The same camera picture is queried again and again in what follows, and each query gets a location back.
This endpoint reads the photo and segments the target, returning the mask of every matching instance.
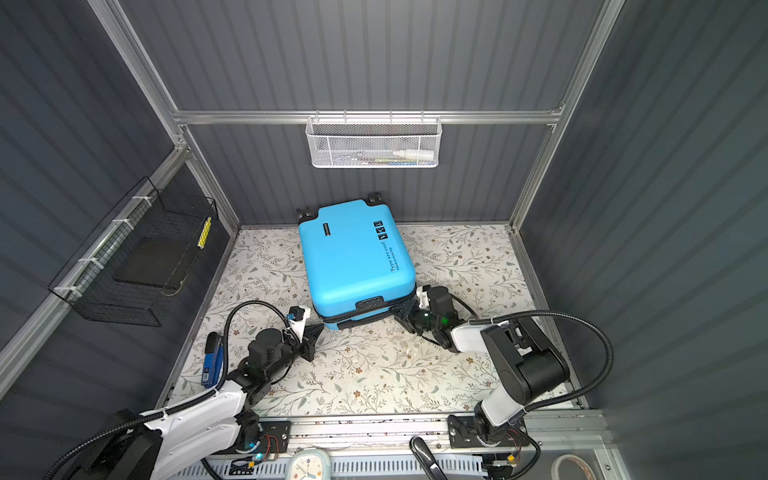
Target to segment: black wire basket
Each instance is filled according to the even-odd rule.
[[[49,289],[88,320],[161,326],[216,219],[208,197],[153,190],[77,260],[77,275]]]

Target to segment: blue stapler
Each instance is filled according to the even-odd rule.
[[[205,388],[209,389],[219,381],[223,361],[224,347],[221,345],[221,335],[211,332],[205,341],[205,359],[203,360],[203,378],[201,381]]]

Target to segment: wire mesh basket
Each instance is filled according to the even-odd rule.
[[[318,168],[437,167],[442,125],[326,123],[310,118],[306,139]]]
[[[85,319],[161,326],[216,219],[210,198],[153,190],[77,260],[77,275],[49,288]]]

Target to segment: white bottle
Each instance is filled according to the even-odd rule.
[[[409,148],[408,150],[395,150],[392,152],[392,155],[414,161],[433,162],[435,160],[435,151],[433,150],[416,150],[415,148]]]

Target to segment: suitcase wheel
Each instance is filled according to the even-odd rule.
[[[309,208],[297,208],[296,209],[296,216],[298,217],[299,223],[306,222],[307,220],[312,220],[316,217],[313,212],[310,211]]]
[[[375,205],[383,204],[382,202],[382,195],[379,192],[375,192],[373,194],[368,194],[368,198],[366,199],[366,203],[373,207]]]

